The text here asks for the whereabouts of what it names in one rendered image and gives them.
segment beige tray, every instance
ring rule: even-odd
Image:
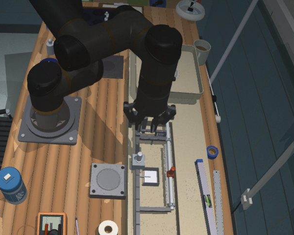
[[[136,74],[136,88],[138,87],[139,73],[141,71],[142,61],[134,53],[136,67],[130,68],[131,77]],[[178,99],[200,99],[203,93],[202,81],[199,72],[196,49],[194,46],[182,45],[181,58],[177,64],[179,76],[172,83],[170,98]]]

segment white tape roll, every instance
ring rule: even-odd
[[[98,228],[99,235],[118,235],[119,228],[117,224],[111,220],[103,221]]]

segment coffee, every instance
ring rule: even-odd
[[[207,49],[201,46],[196,46],[197,49],[202,50],[202,51],[206,51]]]

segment metal ruler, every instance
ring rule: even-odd
[[[220,171],[218,171],[218,170],[214,170],[214,185],[215,185],[215,206],[216,206],[217,235],[223,235],[224,230],[223,230],[221,182],[220,182]]]
[[[164,152],[165,152],[165,177],[166,177],[166,194],[167,194],[167,204],[169,204],[169,178],[167,177],[168,171],[168,153],[167,153],[167,144],[164,144]]]
[[[208,235],[217,235],[214,212],[212,210],[212,203],[211,203],[211,198],[209,194],[204,162],[202,159],[197,159],[195,162],[195,165],[196,165],[200,194],[202,196],[202,205],[204,208],[204,216],[206,220],[207,233]]]

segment small bottle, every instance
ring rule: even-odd
[[[47,45],[47,54],[54,55],[53,40],[51,38],[48,39],[48,42],[46,43],[46,45]]]

